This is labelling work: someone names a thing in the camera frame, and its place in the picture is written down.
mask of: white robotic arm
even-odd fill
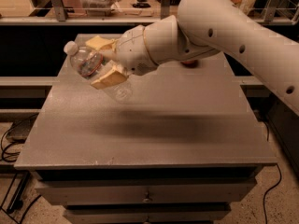
[[[127,31],[117,56],[128,72],[144,75],[171,60],[231,55],[299,115],[299,44],[251,20],[230,0],[181,0],[170,16]]]

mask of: desk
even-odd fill
[[[15,164],[72,223],[219,219],[276,163],[223,53],[129,82],[118,103],[65,62]]]

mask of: bottle cap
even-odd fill
[[[75,55],[77,51],[78,51],[78,45],[74,41],[69,41],[64,46],[64,52],[67,55],[70,56]]]

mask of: drawer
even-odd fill
[[[36,190],[53,205],[230,203],[240,201],[255,184],[254,178],[231,183],[203,180],[66,181],[38,182]]]
[[[229,211],[225,203],[112,205],[65,210],[64,217],[73,224],[188,223],[222,219]]]

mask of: floor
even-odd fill
[[[9,128],[11,123],[0,123],[0,134]],[[263,125],[264,138],[267,138],[267,129]],[[278,157],[278,165],[282,173],[281,182],[277,187],[272,189],[266,195],[265,207],[269,224],[291,224],[298,223],[299,221],[299,180],[294,175],[293,170],[284,156],[276,137],[271,133],[269,134],[269,145],[273,152]],[[0,201],[4,200],[8,187],[14,175],[0,174]],[[17,176],[16,181],[12,187],[7,201],[3,207],[7,210],[8,202],[11,199],[13,190],[17,187],[20,176]],[[265,167],[257,175],[256,187],[239,203],[231,203],[232,211],[222,220],[215,221],[215,224],[261,224],[265,223],[265,215],[263,211],[263,196],[265,192],[279,181],[279,171],[276,166]],[[14,211],[11,216],[18,222],[25,212],[26,208],[38,196],[34,186],[35,180],[30,179],[25,192],[21,199],[23,206],[20,210]],[[63,218],[62,213],[64,209],[61,206],[51,206],[42,197],[29,209],[22,224],[69,224]],[[11,220],[7,215],[0,212],[0,224],[14,224],[15,221]]]

